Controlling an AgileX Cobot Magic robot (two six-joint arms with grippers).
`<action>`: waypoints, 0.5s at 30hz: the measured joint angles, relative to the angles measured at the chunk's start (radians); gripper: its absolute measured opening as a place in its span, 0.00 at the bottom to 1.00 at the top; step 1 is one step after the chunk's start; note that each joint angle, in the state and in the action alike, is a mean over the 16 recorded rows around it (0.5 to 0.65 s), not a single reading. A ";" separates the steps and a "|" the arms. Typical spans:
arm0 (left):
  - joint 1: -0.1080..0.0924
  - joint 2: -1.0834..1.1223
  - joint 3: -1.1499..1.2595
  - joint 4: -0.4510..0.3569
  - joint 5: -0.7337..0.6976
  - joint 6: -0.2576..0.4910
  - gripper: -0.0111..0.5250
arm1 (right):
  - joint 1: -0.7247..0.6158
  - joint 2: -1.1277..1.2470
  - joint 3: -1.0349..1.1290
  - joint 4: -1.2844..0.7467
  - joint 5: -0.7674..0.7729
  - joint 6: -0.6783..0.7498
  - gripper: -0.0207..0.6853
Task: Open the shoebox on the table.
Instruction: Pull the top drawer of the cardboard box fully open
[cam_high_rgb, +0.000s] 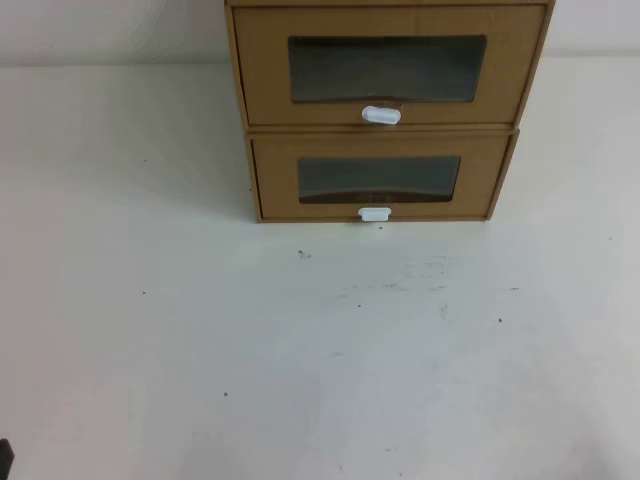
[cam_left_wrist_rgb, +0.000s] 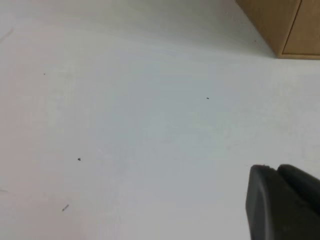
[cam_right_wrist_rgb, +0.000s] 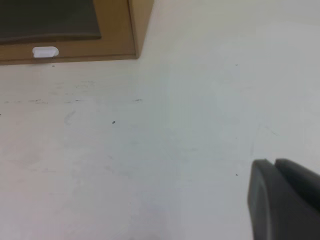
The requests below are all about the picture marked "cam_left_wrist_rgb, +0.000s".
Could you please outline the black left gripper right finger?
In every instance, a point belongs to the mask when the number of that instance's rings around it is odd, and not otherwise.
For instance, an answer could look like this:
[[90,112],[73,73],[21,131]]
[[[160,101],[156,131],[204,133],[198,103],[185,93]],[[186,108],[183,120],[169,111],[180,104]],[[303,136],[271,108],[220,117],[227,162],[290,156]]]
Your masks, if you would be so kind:
[[320,180],[289,164],[282,164],[277,173],[306,201],[316,213],[320,212]]

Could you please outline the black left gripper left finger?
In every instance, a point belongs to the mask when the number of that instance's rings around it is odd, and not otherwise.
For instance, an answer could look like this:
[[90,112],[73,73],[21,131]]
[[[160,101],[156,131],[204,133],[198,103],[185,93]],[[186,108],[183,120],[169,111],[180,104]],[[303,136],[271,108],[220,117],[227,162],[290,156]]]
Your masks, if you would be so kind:
[[318,240],[320,212],[287,184],[277,169],[250,168],[245,210],[252,240]]

